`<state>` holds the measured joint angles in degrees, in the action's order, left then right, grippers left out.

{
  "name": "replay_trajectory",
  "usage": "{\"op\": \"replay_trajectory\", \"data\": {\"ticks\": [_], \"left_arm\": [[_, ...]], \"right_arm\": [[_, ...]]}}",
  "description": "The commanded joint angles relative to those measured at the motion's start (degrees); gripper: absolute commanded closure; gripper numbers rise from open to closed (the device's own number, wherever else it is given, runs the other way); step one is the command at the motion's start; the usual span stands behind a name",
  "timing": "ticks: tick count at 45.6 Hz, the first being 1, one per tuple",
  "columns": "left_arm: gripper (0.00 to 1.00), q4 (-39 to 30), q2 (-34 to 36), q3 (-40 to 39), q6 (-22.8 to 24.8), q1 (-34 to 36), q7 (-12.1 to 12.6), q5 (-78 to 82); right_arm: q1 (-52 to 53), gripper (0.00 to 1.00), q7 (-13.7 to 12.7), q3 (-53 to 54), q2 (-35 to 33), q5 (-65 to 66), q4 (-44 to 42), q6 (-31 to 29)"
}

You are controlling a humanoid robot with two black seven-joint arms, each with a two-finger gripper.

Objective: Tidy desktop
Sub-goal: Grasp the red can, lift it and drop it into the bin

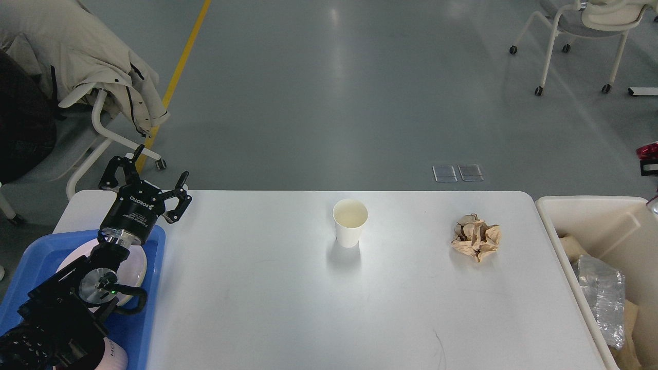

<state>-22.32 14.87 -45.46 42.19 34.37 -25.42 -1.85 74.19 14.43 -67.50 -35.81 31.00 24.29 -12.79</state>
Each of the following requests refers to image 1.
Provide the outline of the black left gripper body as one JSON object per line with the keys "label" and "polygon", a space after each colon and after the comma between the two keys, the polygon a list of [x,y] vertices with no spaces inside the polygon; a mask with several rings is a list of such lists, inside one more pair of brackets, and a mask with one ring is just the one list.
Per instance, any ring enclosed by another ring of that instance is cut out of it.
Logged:
{"label": "black left gripper body", "polygon": [[148,181],[124,185],[118,190],[100,230],[108,236],[112,231],[131,234],[132,245],[145,244],[157,219],[165,212],[162,194],[162,189]]}

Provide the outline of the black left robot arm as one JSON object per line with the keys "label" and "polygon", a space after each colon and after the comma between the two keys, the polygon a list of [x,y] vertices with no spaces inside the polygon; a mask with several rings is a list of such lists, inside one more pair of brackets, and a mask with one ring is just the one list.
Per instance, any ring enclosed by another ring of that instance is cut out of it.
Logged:
{"label": "black left robot arm", "polygon": [[145,244],[160,216],[170,224],[179,221],[192,197],[188,171],[169,191],[141,179],[135,161],[143,150],[139,145],[132,157],[108,162],[99,188],[117,198],[99,227],[97,245],[28,293],[18,309],[23,320],[2,335],[2,369],[88,364],[108,337],[106,318],[136,315],[146,306],[147,291],[120,284],[118,269],[131,246]]}

